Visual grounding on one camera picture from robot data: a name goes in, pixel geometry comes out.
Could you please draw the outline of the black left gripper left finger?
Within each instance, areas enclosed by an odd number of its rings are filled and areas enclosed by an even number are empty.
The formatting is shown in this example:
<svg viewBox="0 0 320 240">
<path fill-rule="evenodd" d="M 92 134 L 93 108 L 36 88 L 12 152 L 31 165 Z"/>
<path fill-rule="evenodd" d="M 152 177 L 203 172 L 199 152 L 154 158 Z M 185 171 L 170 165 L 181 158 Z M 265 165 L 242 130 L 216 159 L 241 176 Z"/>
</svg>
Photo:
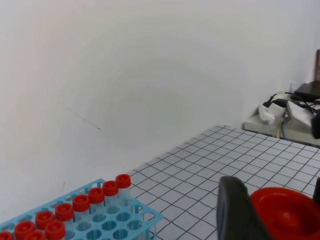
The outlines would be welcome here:
<svg viewBox="0 0 320 240">
<path fill-rule="evenodd" d="M 256 212 L 248 190 L 237 177 L 219 180 L 216 206 L 216 231 L 219 240 L 271 240 Z"/>
</svg>

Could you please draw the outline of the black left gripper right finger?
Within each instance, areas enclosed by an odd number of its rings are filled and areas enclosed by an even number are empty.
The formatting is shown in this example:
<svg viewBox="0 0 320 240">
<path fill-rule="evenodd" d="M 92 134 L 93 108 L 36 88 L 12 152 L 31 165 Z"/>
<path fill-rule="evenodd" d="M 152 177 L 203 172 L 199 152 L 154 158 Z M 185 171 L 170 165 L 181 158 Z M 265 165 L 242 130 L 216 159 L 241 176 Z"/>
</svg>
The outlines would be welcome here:
<svg viewBox="0 0 320 240">
<path fill-rule="evenodd" d="M 318 177 L 316 180 L 312 199 L 315 202 L 320 202 L 320 177 Z"/>
</svg>

